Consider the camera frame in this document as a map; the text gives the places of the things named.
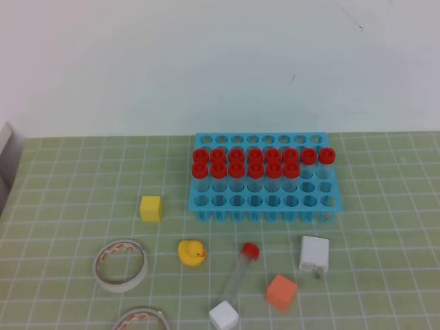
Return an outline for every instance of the yellow rubber duck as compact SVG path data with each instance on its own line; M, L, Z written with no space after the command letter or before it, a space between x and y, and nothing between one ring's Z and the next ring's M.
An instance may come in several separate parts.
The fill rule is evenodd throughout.
M188 266L198 266L206 258L204 245L200 241L183 240L179 243L177 253L180 261Z

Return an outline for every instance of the red cap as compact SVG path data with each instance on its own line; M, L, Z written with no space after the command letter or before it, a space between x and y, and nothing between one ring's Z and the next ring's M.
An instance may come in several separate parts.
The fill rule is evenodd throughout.
M283 175L283 167L279 162L272 162L267 165L266 175L271 179L278 179Z
M222 148L211 151L211 163L226 163L226 152Z
M245 153L240 148L233 148L229 152L228 159L230 162L245 162Z
M241 177L244 177L244 175L245 164L238 161L229 163L229 176L233 177L234 179L239 179Z
M277 148L268 148L265 154L266 163L281 162L281 152Z
M253 243L246 243L245 245L243 245L241 253L247 256L249 259L256 260L259 257L260 249Z
M204 179L208 176L208 165L206 163L197 162L191 166L192 176L196 179Z
M315 149L304 148L301 153L301 162L304 165L313 165L316 163L318 156L316 155Z
M251 148L247 152L247 162L248 163L263 163L264 153L261 149Z
M251 163L247 167L247 176L252 179L259 179L264 177L264 165L263 163Z
M223 179L226 177L226 164L214 163L211 164L211 176L215 179Z
M332 148L322 148L318 160L321 164L330 165L335 162L336 153Z
M290 162L284 164L284 176L288 179L295 179L300 176L300 164Z
M298 151L295 148L286 148L283 150L283 162L297 162L298 161Z
M192 153L192 160L194 163L209 163L209 152L204 148L195 149Z

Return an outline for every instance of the tape roll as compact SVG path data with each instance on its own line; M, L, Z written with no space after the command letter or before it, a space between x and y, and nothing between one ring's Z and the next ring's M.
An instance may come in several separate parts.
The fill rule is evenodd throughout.
M99 269L101 265L105 262L105 259L107 259L107 257L110 254L114 253L115 251L124 250L124 249L137 250L142 254L143 264L141 270L136 276L134 276L131 280L128 280L127 282L117 283L117 284L106 282L99 276ZM99 286L101 286L101 288L110 292L121 294L122 292L129 291L134 287L137 287L144 280L146 273L148 271L148 267L149 265L146 259L146 251L142 247L142 245L136 241L125 239L123 241L116 241L110 243L103 247L103 249L99 252L99 254L95 258L95 262L93 263L92 274L93 277L96 279L96 282L98 282Z
M162 325L164 330L170 330L168 326L168 322L165 320L164 316L160 311L156 311L154 309L149 308L139 308L134 309L133 311L129 311L124 314L116 323L113 325L111 330L123 330L134 321L146 320L148 318L155 318L157 323Z

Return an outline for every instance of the test tube rack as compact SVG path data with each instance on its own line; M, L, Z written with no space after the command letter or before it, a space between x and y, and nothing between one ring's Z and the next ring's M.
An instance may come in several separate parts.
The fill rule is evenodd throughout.
M210 152L215 148L228 151L241 148L247 155L251 148L284 148L291 147L300 153L304 148L313 148L317 152L329 146L326 133L198 133L195 136L195 149L205 148ZM309 179L298 178L297 189L285 192L280 188L276 192L267 192L264 188L259 192L247 189L245 177L244 189L232 192L228 187L223 192L215 192L210 187L206 192L195 189L194 178L191 180L188 209L196 212L200 221L225 221L230 217L234 221L242 221L247 217L250 221L295 221L312 222L317 219L321 223L331 223L336 212L343 210L338 188L336 173L333 170L328 179L320 179L315 173Z

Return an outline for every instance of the loose test tube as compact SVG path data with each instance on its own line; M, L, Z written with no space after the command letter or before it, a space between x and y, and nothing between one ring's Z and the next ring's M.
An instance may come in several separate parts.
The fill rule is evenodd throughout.
M294 192L300 176L300 164L298 162L285 163L283 174L283 190L287 193Z
M298 151L295 148L283 150L283 163L298 162Z
M208 165L197 162L191 166L192 177L194 177L195 190L203 193L209 189Z
M194 163L209 163L209 152L204 148L195 149L192 153Z
M248 164L251 163L263 163L264 160L264 153L259 148L251 148L247 152L247 162Z
M249 269L250 264L258 259L260 254L260 249L253 243L246 243L241 249L241 253L237 260L236 267L232 271L229 277L228 284L226 285L223 294L221 295L222 300L227 300L230 304L233 304L237 294L239 292L241 283L245 278L246 272Z
M281 152L277 148L268 148L264 160L266 164L272 162L281 163Z
M336 152L332 148L322 148L318 156L318 169L316 174L321 179L328 179L333 170Z
M229 187L235 193L245 188L245 164L239 161L229 163Z
M226 152L222 148L216 148L211 151L210 155L211 164L214 163L226 163Z
M265 189L269 193L275 193L281 186L281 177L283 176L283 167L281 163L272 162L266 166Z
M256 193L261 190L264 180L264 165L263 163L251 163L247 166L247 176L249 177L249 184L247 189L251 193Z
M304 148L301 153L301 177L310 179L314 173L315 163L318 160L315 149Z
M232 148L228 153L229 163L232 162L245 162L245 153L241 148Z
M211 164L212 189L218 193L226 190L226 164L213 163Z

